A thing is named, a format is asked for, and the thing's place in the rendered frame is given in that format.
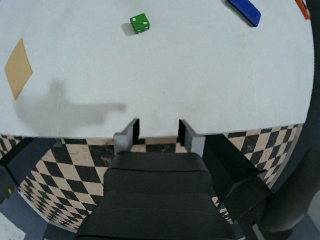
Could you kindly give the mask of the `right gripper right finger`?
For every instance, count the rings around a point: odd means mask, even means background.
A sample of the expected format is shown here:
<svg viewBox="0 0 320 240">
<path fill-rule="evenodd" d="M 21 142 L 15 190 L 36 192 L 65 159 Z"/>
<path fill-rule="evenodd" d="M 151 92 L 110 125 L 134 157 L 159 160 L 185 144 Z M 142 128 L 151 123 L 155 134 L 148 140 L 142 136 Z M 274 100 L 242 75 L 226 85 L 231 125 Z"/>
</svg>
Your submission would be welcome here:
<svg viewBox="0 0 320 240">
<path fill-rule="evenodd" d="M 188 153 L 203 154 L 205 137 L 197 134 L 185 119 L 179 119 L 178 136 Z"/>
</svg>

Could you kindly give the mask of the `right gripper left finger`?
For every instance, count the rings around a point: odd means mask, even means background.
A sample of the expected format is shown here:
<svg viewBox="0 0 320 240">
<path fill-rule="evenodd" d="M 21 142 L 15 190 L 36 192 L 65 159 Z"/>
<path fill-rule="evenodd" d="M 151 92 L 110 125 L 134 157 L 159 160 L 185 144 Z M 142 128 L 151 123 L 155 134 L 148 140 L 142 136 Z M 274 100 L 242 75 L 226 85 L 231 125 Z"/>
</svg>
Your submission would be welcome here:
<svg viewBox="0 0 320 240">
<path fill-rule="evenodd" d="M 134 118 L 122 132 L 113 135 L 115 156 L 120 151 L 131 151 L 140 135 L 140 118 Z"/>
</svg>

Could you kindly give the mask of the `green die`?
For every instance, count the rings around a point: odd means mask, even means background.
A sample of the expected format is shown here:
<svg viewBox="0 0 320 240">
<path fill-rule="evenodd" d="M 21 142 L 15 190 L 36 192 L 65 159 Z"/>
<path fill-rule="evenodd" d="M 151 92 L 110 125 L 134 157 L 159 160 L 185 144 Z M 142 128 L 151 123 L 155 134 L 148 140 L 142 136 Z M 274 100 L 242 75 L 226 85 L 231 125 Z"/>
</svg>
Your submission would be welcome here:
<svg viewBox="0 0 320 240">
<path fill-rule="evenodd" d="M 131 17 L 130 22 L 136 34 L 142 33 L 150 29 L 150 23 L 145 13 Z"/>
</svg>

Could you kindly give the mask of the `tan flat mat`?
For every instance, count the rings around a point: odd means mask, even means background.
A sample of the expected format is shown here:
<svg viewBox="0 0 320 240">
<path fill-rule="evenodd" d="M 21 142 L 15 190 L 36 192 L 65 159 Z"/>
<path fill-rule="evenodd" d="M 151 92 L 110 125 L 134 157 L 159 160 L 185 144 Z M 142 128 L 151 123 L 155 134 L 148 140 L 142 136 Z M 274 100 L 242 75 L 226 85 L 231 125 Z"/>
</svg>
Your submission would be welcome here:
<svg viewBox="0 0 320 240">
<path fill-rule="evenodd" d="M 13 97 L 16 100 L 26 82 L 33 74 L 22 38 L 12 51 L 4 70 Z"/>
</svg>

